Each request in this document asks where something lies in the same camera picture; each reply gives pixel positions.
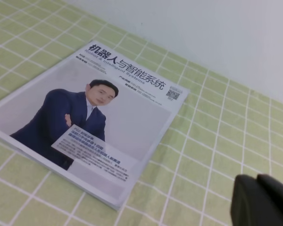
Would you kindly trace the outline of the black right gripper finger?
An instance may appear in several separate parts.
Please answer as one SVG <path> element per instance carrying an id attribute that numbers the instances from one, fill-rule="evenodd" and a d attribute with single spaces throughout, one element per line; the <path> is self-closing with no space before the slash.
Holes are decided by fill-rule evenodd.
<path id="1" fill-rule="evenodd" d="M 267 174 L 235 177 L 233 226 L 283 226 L 283 183 Z"/>

